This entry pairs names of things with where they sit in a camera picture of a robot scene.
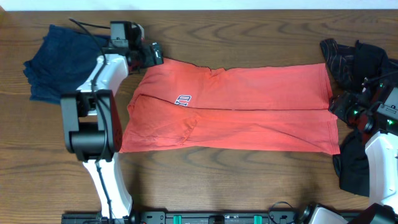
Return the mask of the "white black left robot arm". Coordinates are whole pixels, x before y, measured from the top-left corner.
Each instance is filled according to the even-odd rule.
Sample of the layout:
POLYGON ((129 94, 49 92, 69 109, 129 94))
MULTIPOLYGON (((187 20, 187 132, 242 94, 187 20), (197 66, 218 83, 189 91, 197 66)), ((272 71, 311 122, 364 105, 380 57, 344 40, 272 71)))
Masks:
POLYGON ((139 223, 119 163, 123 129, 114 96, 131 70, 163 62, 156 42, 141 48, 111 44, 102 49, 87 80, 62 95, 66 148, 89 172, 101 202, 98 215, 64 215, 63 223, 139 223))

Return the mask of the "orange printed t-shirt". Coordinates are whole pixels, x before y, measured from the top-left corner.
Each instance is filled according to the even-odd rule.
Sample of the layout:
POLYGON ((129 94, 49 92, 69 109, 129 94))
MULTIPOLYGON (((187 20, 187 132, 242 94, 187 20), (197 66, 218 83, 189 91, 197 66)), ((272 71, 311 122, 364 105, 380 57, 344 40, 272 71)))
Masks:
POLYGON ((128 104, 122 152, 200 146, 338 154, 323 63, 212 70, 167 59, 128 104))

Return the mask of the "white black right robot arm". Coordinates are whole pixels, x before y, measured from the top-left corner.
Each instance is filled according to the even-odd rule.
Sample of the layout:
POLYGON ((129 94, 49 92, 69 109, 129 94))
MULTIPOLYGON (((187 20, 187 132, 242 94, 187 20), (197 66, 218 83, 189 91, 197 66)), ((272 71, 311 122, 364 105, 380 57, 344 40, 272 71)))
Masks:
POLYGON ((342 97, 331 106, 334 113, 347 112, 344 121, 363 133, 369 162, 369 204, 359 214, 336 213, 317 205, 300 223, 397 223, 397 88, 378 93, 368 108, 342 108, 342 97))

